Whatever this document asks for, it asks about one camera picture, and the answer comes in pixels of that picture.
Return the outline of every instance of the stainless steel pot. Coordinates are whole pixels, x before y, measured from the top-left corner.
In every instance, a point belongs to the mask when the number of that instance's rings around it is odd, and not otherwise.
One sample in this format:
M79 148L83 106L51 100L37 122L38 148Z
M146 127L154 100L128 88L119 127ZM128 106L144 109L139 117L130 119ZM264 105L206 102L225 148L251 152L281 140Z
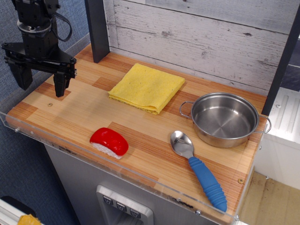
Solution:
M193 104L191 117L182 113L182 106ZM186 101L180 106L181 115L194 122L198 136L206 143L231 148L247 141L252 133L267 133L271 130L268 117L258 115L255 107L244 98L230 93L211 93L198 98L195 102ZM270 123L267 131L255 131L259 117Z

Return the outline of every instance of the wood plank wall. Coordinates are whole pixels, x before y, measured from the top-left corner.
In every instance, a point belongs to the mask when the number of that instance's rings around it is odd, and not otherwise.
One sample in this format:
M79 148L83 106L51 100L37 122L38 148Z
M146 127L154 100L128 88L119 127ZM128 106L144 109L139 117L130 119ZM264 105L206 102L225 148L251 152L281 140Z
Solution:
M110 50L267 95L300 0L104 0Z

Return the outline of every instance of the wooden cutting board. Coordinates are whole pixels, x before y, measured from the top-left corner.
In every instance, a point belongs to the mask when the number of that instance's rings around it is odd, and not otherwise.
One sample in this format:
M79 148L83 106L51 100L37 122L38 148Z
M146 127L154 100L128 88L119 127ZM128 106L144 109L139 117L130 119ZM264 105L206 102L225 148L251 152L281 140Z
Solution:
M8 113L8 123L38 140L115 171L118 176L176 204L193 211L200 209L203 215L220 223L230 223L262 135L252 134L246 143L234 148L210 146L198 138L192 120L180 115L179 107L184 101L195 101L211 92L230 92L250 101L260 113L266 97L115 53L109 53L97 64L93 62L90 45L76 58L77 77L71 80L63 97L55 96L51 77ZM137 62L186 79L159 115L108 98L107 91ZM183 111L189 114L189 106ZM266 120L262 119L258 129L263 130L265 124ZM91 135L101 127L119 132L128 141L129 150L122 159L116 160L91 146ZM175 130L190 137L195 156L207 165L221 184L228 200L227 214L205 206L211 204L188 161L171 148L170 135Z

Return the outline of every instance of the pot handle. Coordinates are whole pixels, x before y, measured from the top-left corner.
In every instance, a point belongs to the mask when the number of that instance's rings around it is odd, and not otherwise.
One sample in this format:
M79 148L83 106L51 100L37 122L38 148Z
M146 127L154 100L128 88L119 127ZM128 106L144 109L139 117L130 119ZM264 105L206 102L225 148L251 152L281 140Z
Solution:
M192 119L192 117L187 116L186 114L183 114L182 111L181 111L181 108L182 108L182 106L183 106L185 103L193 104L194 102L189 102L189 101L187 101L187 102L182 103L181 106L179 107L179 112L180 112L181 115L183 115L183 116L185 116L185 117L187 117L187 118L189 118L189 119Z
M259 133L259 134L266 134L266 133L268 133L271 130L271 128L272 128L271 120L267 116L263 116L263 115L258 115L258 116L266 118L269 121L269 123L270 123L270 128L267 131L254 131L254 133Z

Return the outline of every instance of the yellow cloth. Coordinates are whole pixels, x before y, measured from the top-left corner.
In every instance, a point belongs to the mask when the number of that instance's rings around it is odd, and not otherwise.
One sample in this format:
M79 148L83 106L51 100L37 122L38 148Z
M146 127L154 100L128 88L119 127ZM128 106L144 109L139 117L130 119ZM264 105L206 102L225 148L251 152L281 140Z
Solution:
M182 77L136 63L108 93L109 98L159 114L184 81Z
M29 214L21 216L17 225L41 225L41 222Z

